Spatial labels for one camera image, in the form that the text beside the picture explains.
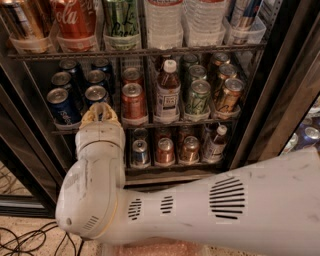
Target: silver can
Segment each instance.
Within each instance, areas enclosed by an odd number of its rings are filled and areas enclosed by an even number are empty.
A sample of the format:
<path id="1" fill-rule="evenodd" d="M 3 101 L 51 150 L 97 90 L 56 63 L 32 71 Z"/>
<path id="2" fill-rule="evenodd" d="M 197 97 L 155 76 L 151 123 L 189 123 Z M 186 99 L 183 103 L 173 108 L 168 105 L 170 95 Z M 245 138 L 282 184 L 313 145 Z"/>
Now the silver can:
<path id="1" fill-rule="evenodd" d="M 148 143 L 145 140 L 136 140 L 132 144 L 133 164 L 137 166 L 145 165 L 149 162 Z"/>

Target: floor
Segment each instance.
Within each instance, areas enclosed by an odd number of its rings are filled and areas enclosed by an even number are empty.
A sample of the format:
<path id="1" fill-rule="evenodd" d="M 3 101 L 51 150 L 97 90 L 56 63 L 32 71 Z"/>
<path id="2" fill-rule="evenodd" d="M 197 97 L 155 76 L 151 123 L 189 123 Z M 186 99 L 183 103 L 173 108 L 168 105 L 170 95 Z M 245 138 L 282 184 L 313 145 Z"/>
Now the floor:
<path id="1" fill-rule="evenodd" d="M 65 237 L 65 232 L 58 227 L 56 227 L 55 222 L 52 223 L 51 219 L 36 219 L 36 218 L 17 218 L 17 217 L 0 217 L 0 255 L 39 255 L 39 256 L 54 256 L 54 255 L 77 255 L 81 239 L 78 236 L 70 235 L 72 242 Z M 44 232 L 38 232 L 37 236 L 36 233 L 28 233 L 31 231 L 39 230 L 43 226 L 45 226 L 42 230 L 46 231 L 45 235 Z M 11 249 L 16 248 L 17 242 L 14 240 L 14 235 L 11 233 L 13 232 L 17 237 L 22 236 L 24 234 L 28 234 L 31 236 L 26 242 L 23 243 L 23 240 L 26 239 L 28 236 L 24 236 L 19 239 L 20 243 L 22 243 L 20 250 L 21 251 L 30 251 L 29 253 L 22 253 L 22 254 L 10 254 L 10 251 L 4 249 L 3 246 L 9 247 Z M 102 246 L 96 241 L 86 241 L 81 250 L 82 256 L 258 256 L 256 254 L 250 254 L 245 252 L 240 252 L 237 250 L 231 250 L 226 248 L 219 248 L 219 247 L 207 247 L 207 246 L 199 246 L 196 245 L 196 248 L 201 248 L 198 250 L 197 253 L 190 253 L 186 255 L 185 252 L 182 252 L 182 248 L 194 249 L 195 245 L 190 245 L 184 242 L 177 242 L 175 245 L 166 245 L 164 248 L 168 250 L 170 248 L 169 254 L 160 253 L 159 250 L 161 249 L 161 245 L 157 245 L 157 251 L 153 250 L 154 244 L 151 245 L 144 245 L 140 247 L 134 247 L 134 250 L 131 247 L 131 250 L 128 250 L 128 247 L 118 249 L 115 251 L 114 248 L 110 248 L 109 246 Z"/>

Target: soda can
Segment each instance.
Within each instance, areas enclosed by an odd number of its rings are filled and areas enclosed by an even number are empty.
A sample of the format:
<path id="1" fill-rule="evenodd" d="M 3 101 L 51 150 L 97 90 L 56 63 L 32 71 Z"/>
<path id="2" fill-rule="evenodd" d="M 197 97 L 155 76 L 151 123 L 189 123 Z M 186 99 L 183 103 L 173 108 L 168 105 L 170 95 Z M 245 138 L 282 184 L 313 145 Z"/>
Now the soda can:
<path id="1" fill-rule="evenodd" d="M 199 158 L 200 143 L 194 136 L 188 136 L 184 139 L 180 150 L 179 158 L 184 162 L 194 162 Z"/>
<path id="2" fill-rule="evenodd" d="M 193 81 L 186 100 L 186 113 L 190 115 L 204 114 L 208 108 L 210 96 L 210 84 L 207 81 Z"/>
<path id="3" fill-rule="evenodd" d="M 249 31 L 255 17 L 257 16 L 262 0 L 237 0 L 232 12 L 230 24 L 231 26 L 240 31 Z M 244 44 L 247 42 L 247 35 L 239 36 L 236 33 L 233 44 Z"/>
<path id="4" fill-rule="evenodd" d="M 208 82 L 212 84 L 217 78 L 217 72 L 221 65 L 230 63 L 230 54 L 225 52 L 215 52 L 208 64 Z"/>
<path id="5" fill-rule="evenodd" d="M 60 32 L 65 39 L 82 39 L 93 36 L 95 23 L 93 23 L 92 15 L 96 13 L 88 10 L 88 4 L 92 0 L 50 0 L 52 10 L 55 14 L 56 21 L 59 25 Z M 78 44 L 74 40 L 74 45 L 68 49 L 75 52 L 88 51 L 92 48 L 92 44 Z"/>
<path id="6" fill-rule="evenodd" d="M 181 146 L 183 144 L 183 141 L 188 136 L 194 135 L 194 129 L 190 125 L 183 125 L 179 127 L 179 133 L 178 133 L 178 149 L 181 149 Z"/>
<path id="7" fill-rule="evenodd" d="M 237 78 L 229 78 L 225 81 L 215 101 L 215 108 L 219 112 L 233 112 L 244 89 L 244 83 Z"/>
<path id="8" fill-rule="evenodd" d="M 134 165 L 143 166 L 149 162 L 148 143 L 145 140 L 136 140 L 132 144 L 132 159 Z"/>
<path id="9" fill-rule="evenodd" d="M 121 90 L 122 116 L 140 119 L 147 115 L 145 93 L 140 84 L 126 84 Z"/>
<path id="10" fill-rule="evenodd" d="M 109 83 L 110 93 L 114 94 L 116 92 L 115 88 L 115 79 L 114 79 L 114 73 L 113 73 L 113 67 L 111 61 L 109 61 L 106 58 L 98 58 L 95 59 L 91 63 L 91 69 L 92 70 L 101 70 L 106 74 L 106 79 Z"/>
<path id="11" fill-rule="evenodd" d="M 6 17 L 15 39 L 17 40 L 39 40 L 48 36 L 51 29 L 51 21 L 47 20 L 44 13 L 41 13 L 40 1 L 30 0 L 6 0 L 0 1 L 0 11 Z M 44 53 L 48 45 L 46 40 L 35 41 L 39 47 L 27 50 L 30 53 Z"/>
<path id="12" fill-rule="evenodd" d="M 106 89 L 100 85 L 92 85 L 85 92 L 88 108 L 96 102 L 105 102 L 110 105 L 110 97 Z"/>
<path id="13" fill-rule="evenodd" d="M 126 68 L 122 73 L 122 85 L 126 84 L 140 84 L 144 88 L 143 74 L 138 68 Z"/>
<path id="14" fill-rule="evenodd" d="M 215 101 L 219 92 L 228 78 L 237 77 L 237 68 L 232 64 L 222 64 L 219 66 L 216 79 L 211 84 L 211 96 Z"/>
<path id="15" fill-rule="evenodd" d="M 79 111 L 83 109 L 83 100 L 78 86 L 72 80 L 71 75 L 68 72 L 62 71 L 55 73 L 51 78 L 52 88 L 64 88 L 73 97 L 76 107 Z"/>
<path id="16" fill-rule="evenodd" d="M 156 161 L 168 164 L 174 161 L 174 146 L 171 139 L 162 138 L 157 144 Z"/>
<path id="17" fill-rule="evenodd" d="M 106 33 L 110 37 L 130 37 L 139 34 L 138 10 L 136 0 L 102 0 Z M 127 43 L 113 43 L 117 50 L 129 50 L 136 46 L 135 40 Z"/>
<path id="18" fill-rule="evenodd" d="M 81 121 L 81 115 L 75 102 L 64 88 L 55 88 L 47 94 L 52 115 L 60 124 L 71 125 Z"/>
<path id="19" fill-rule="evenodd" d="M 155 134 L 154 134 L 154 139 L 155 139 L 155 144 L 158 144 L 159 140 L 162 138 L 168 138 L 171 139 L 172 133 L 170 127 L 156 127 L 155 128 Z"/>
<path id="20" fill-rule="evenodd" d="M 86 85 L 85 76 L 80 62 L 70 59 L 61 60 L 59 62 L 59 68 L 61 71 L 68 72 L 72 76 L 73 81 L 77 84 L 81 94 L 83 95 L 86 91 Z"/>
<path id="21" fill-rule="evenodd" d="M 189 89 L 192 82 L 196 80 L 207 80 L 207 70 L 201 65 L 192 65 L 186 72 L 185 83 L 183 87 L 183 100 L 186 102 L 188 98 Z"/>
<path id="22" fill-rule="evenodd" d="M 181 56 L 179 61 L 179 78 L 182 90 L 184 90 L 185 77 L 189 67 L 192 65 L 198 65 L 199 63 L 199 58 L 195 54 L 189 53 Z"/>
<path id="23" fill-rule="evenodd" d="M 133 131 L 134 140 L 145 140 L 148 139 L 148 130 L 145 128 L 137 128 Z"/>

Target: fridge shelf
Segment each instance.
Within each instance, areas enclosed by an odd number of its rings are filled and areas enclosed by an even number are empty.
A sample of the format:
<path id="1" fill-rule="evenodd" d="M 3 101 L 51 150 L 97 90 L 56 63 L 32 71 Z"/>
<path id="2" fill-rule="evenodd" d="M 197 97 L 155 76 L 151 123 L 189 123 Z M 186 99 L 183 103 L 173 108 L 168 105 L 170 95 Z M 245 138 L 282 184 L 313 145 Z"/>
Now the fridge shelf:
<path id="1" fill-rule="evenodd" d="M 111 58 L 128 56 L 157 56 L 162 54 L 183 55 L 190 52 L 213 53 L 213 52 L 239 52 L 264 50 L 266 41 L 252 45 L 222 45 L 222 46 L 201 46 L 201 47 L 181 47 L 168 50 L 159 49 L 135 49 L 130 51 L 100 51 L 100 52 L 79 52 L 79 53 L 48 53 L 48 54 L 18 54 L 15 50 L 10 50 L 8 57 L 20 61 L 48 61 L 61 59 L 86 59 L 86 58 Z"/>

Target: water bottle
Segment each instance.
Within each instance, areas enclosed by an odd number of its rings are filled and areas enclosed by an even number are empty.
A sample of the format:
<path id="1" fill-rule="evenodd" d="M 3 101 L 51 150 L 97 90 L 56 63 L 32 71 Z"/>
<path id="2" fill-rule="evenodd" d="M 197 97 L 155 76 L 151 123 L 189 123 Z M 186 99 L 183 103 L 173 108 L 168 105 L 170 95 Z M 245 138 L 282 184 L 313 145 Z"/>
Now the water bottle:
<path id="1" fill-rule="evenodd" d="M 148 46 L 162 50 L 181 47 L 183 0 L 145 0 Z"/>

